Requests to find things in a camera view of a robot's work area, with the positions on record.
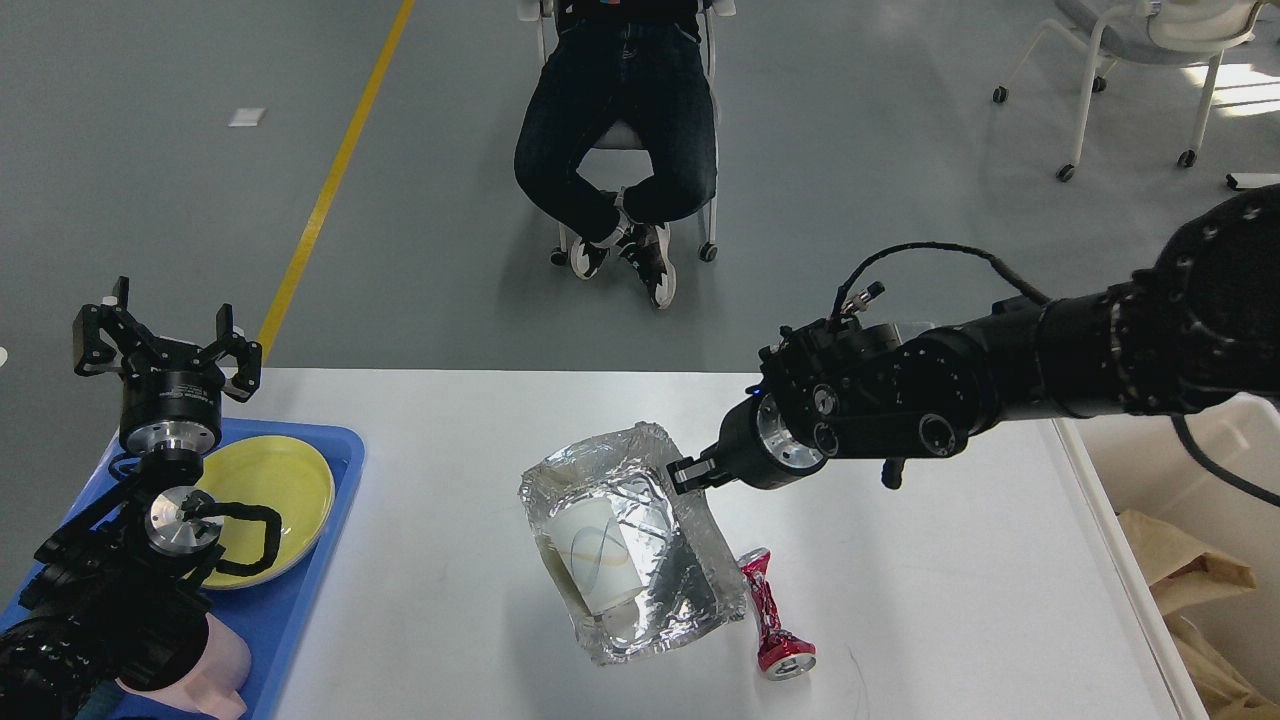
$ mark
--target yellow plate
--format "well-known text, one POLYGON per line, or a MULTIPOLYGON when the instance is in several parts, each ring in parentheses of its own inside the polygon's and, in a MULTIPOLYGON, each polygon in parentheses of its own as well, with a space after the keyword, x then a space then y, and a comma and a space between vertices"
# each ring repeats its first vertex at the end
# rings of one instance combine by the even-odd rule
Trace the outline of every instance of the yellow plate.
MULTIPOLYGON (((218 502, 266 505, 280 514, 280 555, 257 575, 237 578, 214 571, 209 589, 237 589, 265 583, 292 568, 311 550, 333 507, 333 473, 310 445, 284 436, 260 436, 233 442, 205 457, 205 474, 196 487, 218 502)), ((236 562, 262 557, 262 523, 227 519, 219 542, 236 562)))

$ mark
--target yellow floor line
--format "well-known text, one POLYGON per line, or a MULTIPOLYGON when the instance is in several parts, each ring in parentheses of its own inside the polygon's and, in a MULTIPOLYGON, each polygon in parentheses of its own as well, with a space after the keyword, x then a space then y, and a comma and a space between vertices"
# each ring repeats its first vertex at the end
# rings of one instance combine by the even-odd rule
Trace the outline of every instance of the yellow floor line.
POLYGON ((316 245, 316 238, 320 237, 320 228, 324 227, 324 219, 333 205, 333 197, 338 193, 338 186, 342 184, 342 176, 346 174, 351 155, 356 150, 356 143, 360 142, 360 133, 365 129, 365 120, 369 118, 369 110, 374 106, 374 99, 378 97, 383 76, 387 74, 387 67, 392 61, 392 55, 396 54, 396 45, 399 44, 401 33, 404 32, 404 23, 408 22, 408 15, 413 12, 413 3, 415 0, 401 3, 399 13, 396 14, 396 22, 392 23, 392 31, 387 35, 381 54, 378 55, 374 72, 370 73, 369 82, 365 83, 365 92, 360 96, 356 114, 351 117, 347 135, 343 136, 338 155, 334 156, 333 165, 329 167, 329 177, 325 178, 324 187, 320 188, 320 196, 316 197, 311 217, 307 218, 307 227, 302 231, 302 238, 298 240, 298 246, 293 250, 293 259, 289 260, 289 266, 284 270, 284 279, 280 281, 275 299, 271 300, 271 307, 266 311, 266 319, 262 320, 262 329, 259 333, 259 342, 262 343, 262 364, 266 364, 271 346, 275 345, 275 336, 280 332, 280 323, 284 322, 289 304, 293 302, 293 293, 298 290, 302 272, 307 268, 307 260, 311 259, 311 250, 316 245))

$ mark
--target pink mug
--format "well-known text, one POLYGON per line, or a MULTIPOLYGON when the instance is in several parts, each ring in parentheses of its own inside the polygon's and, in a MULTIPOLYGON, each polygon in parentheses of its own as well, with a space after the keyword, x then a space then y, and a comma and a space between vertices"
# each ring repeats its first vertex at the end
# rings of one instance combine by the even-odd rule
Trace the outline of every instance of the pink mug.
POLYGON ((200 660, 172 685, 157 691, 136 691, 120 680, 124 692, 154 700, 187 712, 204 712, 218 720, 237 720, 244 714, 244 701, 236 692, 248 676, 248 646, 218 618, 205 614, 209 641, 200 660))

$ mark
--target robotic arm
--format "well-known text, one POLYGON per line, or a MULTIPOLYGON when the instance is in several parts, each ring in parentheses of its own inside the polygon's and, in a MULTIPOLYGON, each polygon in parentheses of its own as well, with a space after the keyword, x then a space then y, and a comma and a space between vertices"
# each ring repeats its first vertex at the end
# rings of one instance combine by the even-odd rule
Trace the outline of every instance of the robotic arm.
POLYGON ((1239 391, 1280 395, 1280 186, 1187 223, 1130 282, 1051 301, 1006 278, 1021 296, 911 340, 859 323, 883 292, 846 297, 867 264, 831 316, 760 350, 763 378, 716 445, 668 465, 678 492, 732 479, 778 488, 841 457, 884 459, 896 488, 906 459, 950 457, 1002 420, 1176 416, 1239 391))
POLYGON ((261 346, 233 325, 230 305, 206 347, 155 336, 128 311, 128 290, 122 277, 73 325, 76 374, 115 373, 124 386, 116 483, 36 551, 44 568, 18 601, 31 612, 0 630, 0 717, 74 717, 111 678, 172 684, 204 652, 201 583, 214 570, 253 575, 279 552, 278 512, 193 487, 221 441, 221 395, 244 402, 259 387, 261 346), (227 355, 230 379, 218 366, 227 355), (257 562, 221 557, 224 518, 265 524, 257 562))

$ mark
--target foil-wrapped container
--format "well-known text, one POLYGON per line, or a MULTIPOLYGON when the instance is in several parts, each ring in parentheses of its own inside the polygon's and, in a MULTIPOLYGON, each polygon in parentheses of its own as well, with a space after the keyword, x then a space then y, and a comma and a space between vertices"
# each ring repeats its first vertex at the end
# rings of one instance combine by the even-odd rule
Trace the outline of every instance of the foil-wrapped container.
POLYGON ((682 457, 662 427, 571 445, 526 470, 520 500, 534 543, 596 665, 627 662, 694 642, 746 615, 746 585, 703 493, 677 496, 664 468, 682 457), (547 532, 561 510, 588 498, 613 506, 644 589, 591 615, 547 532))

